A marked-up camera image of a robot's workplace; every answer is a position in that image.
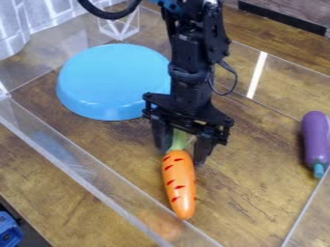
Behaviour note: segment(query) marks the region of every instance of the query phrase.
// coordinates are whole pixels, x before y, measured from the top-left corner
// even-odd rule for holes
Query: toy carrot
[[[182,149],[186,146],[186,133],[174,130],[171,148],[163,159],[165,188],[177,216],[187,220],[194,216],[197,206],[197,176],[194,161]]]

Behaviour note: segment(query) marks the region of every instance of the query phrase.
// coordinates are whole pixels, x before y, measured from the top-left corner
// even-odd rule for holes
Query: toy eggplant
[[[197,207],[197,176],[191,155],[183,151],[186,133],[175,130],[173,146],[163,159],[165,188],[173,211],[187,220]]]
[[[325,113],[310,111],[302,120],[306,164],[322,178],[330,160],[330,122]]]

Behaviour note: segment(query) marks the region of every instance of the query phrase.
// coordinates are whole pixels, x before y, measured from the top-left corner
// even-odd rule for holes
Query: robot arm
[[[79,0],[98,17],[116,19],[130,14],[141,0],[116,13],[99,10],[90,0]],[[195,165],[202,165],[217,144],[227,145],[234,120],[211,103],[214,67],[219,64],[237,77],[223,58],[229,56],[230,39],[226,35],[221,0],[151,0],[162,7],[171,43],[170,95],[143,95],[143,117],[150,119],[155,145],[162,153],[171,146],[174,128],[197,135]]]

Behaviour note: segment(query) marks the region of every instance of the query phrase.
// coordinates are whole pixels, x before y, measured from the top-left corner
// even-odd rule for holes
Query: cable
[[[234,70],[234,68],[233,68],[225,61],[218,62],[218,65],[219,65],[223,69],[226,69],[226,70],[235,76],[235,81],[234,81],[233,88],[231,88],[231,90],[230,90],[229,92],[221,93],[221,92],[215,89],[215,87],[214,87],[214,85],[213,85],[213,84],[214,84],[214,81],[211,81],[210,77],[207,78],[207,80],[209,80],[209,85],[210,85],[210,88],[211,88],[213,92],[214,92],[217,95],[219,95],[219,96],[227,96],[227,95],[234,91],[234,89],[235,89],[235,87],[237,87],[237,85],[238,85],[238,73],[237,73],[237,71]]]
[[[110,13],[110,12],[106,12],[103,10],[100,10],[92,3],[90,0],[78,0],[78,2],[80,3],[80,5],[84,7],[84,9],[91,13],[94,14],[96,17],[102,18],[102,19],[120,19],[123,17],[126,17],[127,15],[130,15],[139,3],[142,2],[142,0],[134,0],[130,5],[129,5],[129,8],[120,12],[115,12],[115,13]]]

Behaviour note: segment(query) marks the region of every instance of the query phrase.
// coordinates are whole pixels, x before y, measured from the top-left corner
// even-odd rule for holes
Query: carrot
[[[186,151],[173,148],[163,159],[165,188],[173,211],[181,219],[187,220],[194,216],[197,207],[194,161]]]

